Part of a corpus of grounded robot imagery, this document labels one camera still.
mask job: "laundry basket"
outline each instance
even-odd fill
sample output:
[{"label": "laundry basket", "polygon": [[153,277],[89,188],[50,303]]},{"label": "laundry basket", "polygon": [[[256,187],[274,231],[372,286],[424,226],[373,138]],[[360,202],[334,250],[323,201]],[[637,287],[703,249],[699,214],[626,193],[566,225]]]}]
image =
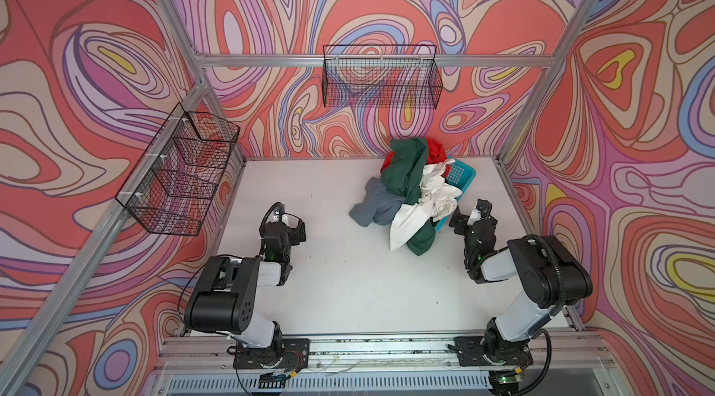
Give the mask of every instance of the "laundry basket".
[{"label": "laundry basket", "polygon": [[[450,168],[449,174],[447,175],[446,182],[449,185],[456,186],[457,188],[462,190],[462,195],[457,198],[458,201],[461,199],[462,196],[464,196],[464,192],[467,191],[469,185],[472,183],[475,176],[477,176],[477,171],[475,171],[474,168],[471,168],[466,163],[455,159],[454,163],[452,164],[452,168]],[[449,221],[451,217],[452,214],[448,214],[447,216],[443,217],[440,222],[437,223],[435,231],[439,231],[442,228],[442,225],[444,225],[445,222]]]}]

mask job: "psychedelic wallpaper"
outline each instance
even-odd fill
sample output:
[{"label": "psychedelic wallpaper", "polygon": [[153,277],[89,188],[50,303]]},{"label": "psychedelic wallpaper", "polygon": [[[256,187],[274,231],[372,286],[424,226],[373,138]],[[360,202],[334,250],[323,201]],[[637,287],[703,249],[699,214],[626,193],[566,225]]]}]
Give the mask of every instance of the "psychedelic wallpaper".
[{"label": "psychedelic wallpaper", "polygon": [[[0,0],[0,360],[192,85],[155,0]],[[200,237],[125,227],[27,394],[141,385],[235,173]]]},{"label": "psychedelic wallpaper", "polygon": [[508,169],[636,395],[715,395],[715,0],[601,0]]},{"label": "psychedelic wallpaper", "polygon": [[[440,54],[549,54],[579,0],[174,0],[207,54],[311,54],[324,44],[432,43]],[[322,69],[207,70],[247,157],[383,156],[429,135],[495,154],[540,70],[445,68],[436,110],[325,109]]]}]

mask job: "white tabletop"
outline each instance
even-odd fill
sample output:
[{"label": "white tabletop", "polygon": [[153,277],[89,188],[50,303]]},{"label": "white tabletop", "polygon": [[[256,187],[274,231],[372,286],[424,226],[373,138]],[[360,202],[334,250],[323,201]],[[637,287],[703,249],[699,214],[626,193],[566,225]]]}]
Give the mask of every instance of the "white tabletop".
[{"label": "white tabletop", "polygon": [[[525,232],[492,159],[461,159],[477,176],[460,200],[494,205],[497,248]],[[308,240],[292,248],[293,270],[281,287],[257,291],[256,311],[287,335],[453,332],[484,329],[521,291],[517,277],[476,284],[464,270],[463,238],[445,224],[421,257],[389,249],[390,227],[364,228],[348,212],[362,201],[381,159],[247,162],[219,254],[255,256],[258,225],[269,206],[285,204],[305,221]],[[559,314],[547,327],[566,327]]]}]

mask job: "white cloth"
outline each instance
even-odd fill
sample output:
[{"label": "white cloth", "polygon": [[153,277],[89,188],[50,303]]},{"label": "white cloth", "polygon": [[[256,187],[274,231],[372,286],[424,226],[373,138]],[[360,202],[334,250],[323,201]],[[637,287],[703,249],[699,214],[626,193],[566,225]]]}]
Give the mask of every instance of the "white cloth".
[{"label": "white cloth", "polygon": [[445,162],[425,165],[422,168],[422,197],[417,204],[402,204],[395,215],[390,226],[390,250],[397,250],[405,245],[431,217],[439,221],[457,207],[455,198],[462,195],[462,190],[447,184],[442,177],[447,165],[452,163],[454,159],[447,159]]}]

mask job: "gray cloth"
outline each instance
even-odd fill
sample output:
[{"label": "gray cloth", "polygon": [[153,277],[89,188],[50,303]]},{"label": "gray cloth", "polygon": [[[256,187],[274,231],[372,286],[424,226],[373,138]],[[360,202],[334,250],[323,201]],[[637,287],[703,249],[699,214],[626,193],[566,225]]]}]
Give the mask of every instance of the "gray cloth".
[{"label": "gray cloth", "polygon": [[378,177],[371,177],[365,184],[365,198],[350,211],[350,217],[363,227],[371,222],[389,225],[395,218],[405,198],[389,193]]}]

